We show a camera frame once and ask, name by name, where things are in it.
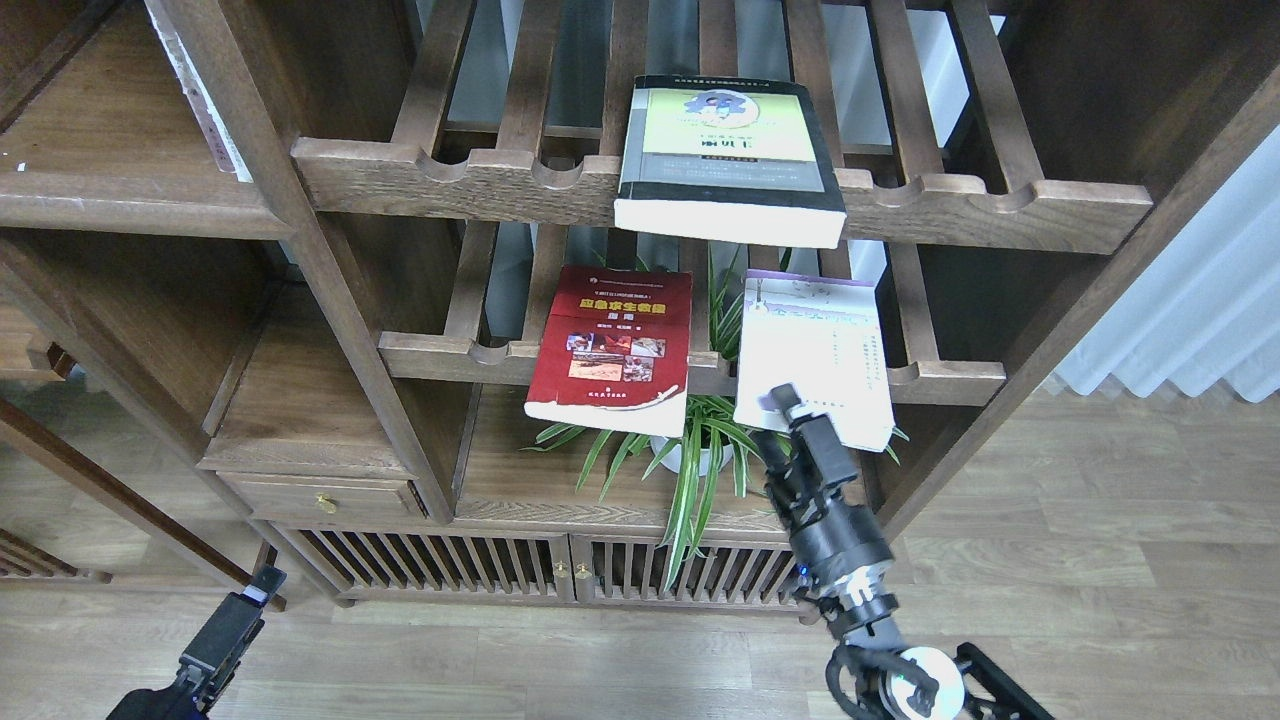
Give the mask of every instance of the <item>drawer knob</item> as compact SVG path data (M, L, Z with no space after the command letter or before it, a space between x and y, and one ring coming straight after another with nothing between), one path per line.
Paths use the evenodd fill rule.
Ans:
M325 515L333 515L338 511L338 501L329 497L325 493L316 493L316 507L325 511Z

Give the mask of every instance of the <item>wooden cabinet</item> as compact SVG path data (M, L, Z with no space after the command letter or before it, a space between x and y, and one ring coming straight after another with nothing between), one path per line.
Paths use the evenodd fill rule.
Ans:
M844 69L819 0L782 1L776 29L832 149L846 238L890 243L879 305L913 441L901 465L860 460L893 536L1276 126L1280 6L840 4L867 9L873 32L842 41L874 51L891 145L838 142ZM667 18L614 3L594 28L608 46L580 59L605 68L598 127L550 127L573 19L526 0L486 126L449 120L475 6L438 0L415 44L399 0L8 5L0 20L31 32L0 53L0 284L335 597L772 606L790 568L760 498L719 503L716 560L663 597L644 566L669 487L630 475L599 502L572 493L581 447L520 451L539 429L521 383L570 228L612 223L630 81ZM148 8L172 22L216 127L182 97ZM698 8L699 69L736 74L732 3ZM972 92L943 147L908 9L946 13ZM1000 37L989 12L1007 15ZM232 141L252 182L219 172L205 132ZM538 225L518 338L484 322L504 222ZM607 260L634 261L636 237L607 234ZM704 278L705 243L678 247L680 269ZM749 255L778 263L776 249ZM847 277L845 254L818 259ZM691 388L732 393L695 302Z

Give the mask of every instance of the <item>book cover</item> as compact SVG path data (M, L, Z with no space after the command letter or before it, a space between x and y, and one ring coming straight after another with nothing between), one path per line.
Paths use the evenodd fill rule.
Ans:
M591 428L680 436L691 311L689 273L563 268L525 413Z
M620 228L836 247L845 204L804 86L641 76L622 155Z
M876 286L860 281L748 270L733 420L785 430L769 389L792 383L827 413L840 442L881 452L893 406Z

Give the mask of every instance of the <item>wooden floor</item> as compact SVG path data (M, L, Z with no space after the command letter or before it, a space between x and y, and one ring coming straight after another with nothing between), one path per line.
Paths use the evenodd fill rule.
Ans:
M252 538L105 396L0 391L238 560L251 556ZM0 527L83 566L180 571L5 448ZM1275 397L1038 393L896 550L890 584L908 637L975 641L1059 717L1280 717ZM302 583L287 592L291 610L269 618L215 719L842 716L822 691L829 639L791 618L337 610ZM0 716L104 717L128 689L169 682L216 602L0 592Z

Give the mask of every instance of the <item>white curtain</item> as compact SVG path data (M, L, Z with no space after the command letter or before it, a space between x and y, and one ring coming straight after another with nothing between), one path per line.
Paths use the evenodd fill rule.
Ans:
M1114 375L1147 397L1225 380L1261 402L1280 389L1280 129L1249 156L1059 365L1088 395Z

